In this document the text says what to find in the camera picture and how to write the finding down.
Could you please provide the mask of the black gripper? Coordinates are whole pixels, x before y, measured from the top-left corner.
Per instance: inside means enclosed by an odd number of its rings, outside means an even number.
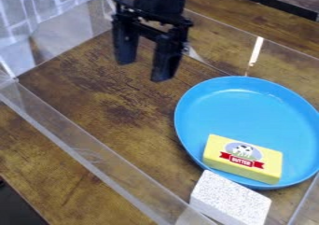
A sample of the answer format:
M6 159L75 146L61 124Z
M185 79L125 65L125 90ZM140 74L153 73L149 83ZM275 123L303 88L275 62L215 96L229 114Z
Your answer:
M119 64L136 61L139 37L156 39L151 80L171 79L179 69L188 29L193 23L181 14L185 0L115 0L112 40Z

